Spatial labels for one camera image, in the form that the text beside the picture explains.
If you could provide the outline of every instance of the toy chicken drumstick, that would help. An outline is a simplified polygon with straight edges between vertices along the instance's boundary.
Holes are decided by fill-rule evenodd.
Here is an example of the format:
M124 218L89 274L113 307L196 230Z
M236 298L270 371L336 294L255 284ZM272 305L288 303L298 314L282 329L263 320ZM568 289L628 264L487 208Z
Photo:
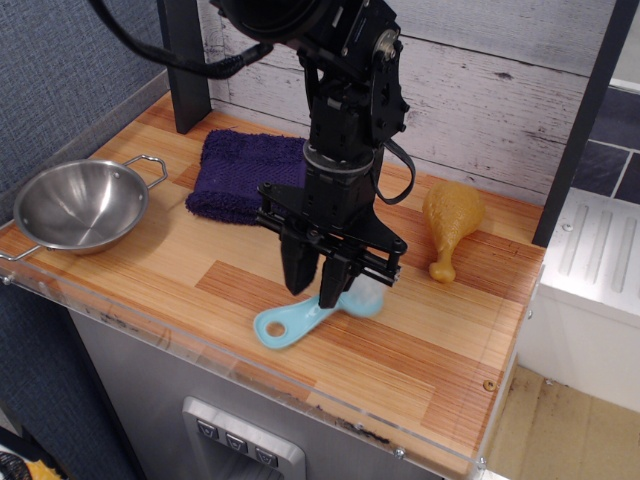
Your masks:
M431 225L438 261L429 265L429 274L442 283L453 282L456 271L451 264L453 251L463 237L475 232L484 216L484 203L478 191L458 182L442 182L427 193L422 205L424 218Z

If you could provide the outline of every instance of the light blue measuring spoon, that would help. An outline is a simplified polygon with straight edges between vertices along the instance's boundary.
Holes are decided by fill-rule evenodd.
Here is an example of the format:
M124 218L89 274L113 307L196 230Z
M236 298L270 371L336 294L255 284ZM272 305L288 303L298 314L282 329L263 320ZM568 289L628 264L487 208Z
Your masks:
M279 349L297 342L320 322L337 310L355 317L372 317L383 305L385 286L364 275L357 277L348 292L338 298L334 308L320 308L319 296L258 314L253 328L260 341L269 348ZM280 331L272 335L269 331Z

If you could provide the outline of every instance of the wooden floor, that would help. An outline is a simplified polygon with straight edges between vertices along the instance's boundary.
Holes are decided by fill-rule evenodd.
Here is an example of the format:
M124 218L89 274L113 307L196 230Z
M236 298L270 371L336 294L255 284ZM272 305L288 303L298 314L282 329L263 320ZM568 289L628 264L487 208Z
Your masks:
M510 480L638 480L640 414L517 367L487 458Z

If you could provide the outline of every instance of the button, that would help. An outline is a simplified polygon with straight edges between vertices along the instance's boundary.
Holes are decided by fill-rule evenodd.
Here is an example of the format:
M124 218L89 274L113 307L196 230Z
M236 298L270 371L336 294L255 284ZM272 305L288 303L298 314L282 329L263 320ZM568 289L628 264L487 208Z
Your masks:
M236 452L247 453L249 449L247 448L247 442L238 438L230 433L227 433L227 445L233 448Z
M264 463L265 465L278 468L278 457L271 452L261 449L260 447L256 447L256 458L259 462Z
M204 423L202 420L198 420L198 430L207 438L211 438L212 440L218 439L218 429L213 425Z

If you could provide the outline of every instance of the purple towel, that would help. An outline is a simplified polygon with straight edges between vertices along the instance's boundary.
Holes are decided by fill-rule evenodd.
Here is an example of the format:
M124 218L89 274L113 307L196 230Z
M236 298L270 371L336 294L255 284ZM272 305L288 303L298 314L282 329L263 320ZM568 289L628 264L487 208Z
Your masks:
M263 182L303 186L304 139L214 130L202 149L196 186L186 200L195 215L255 225Z

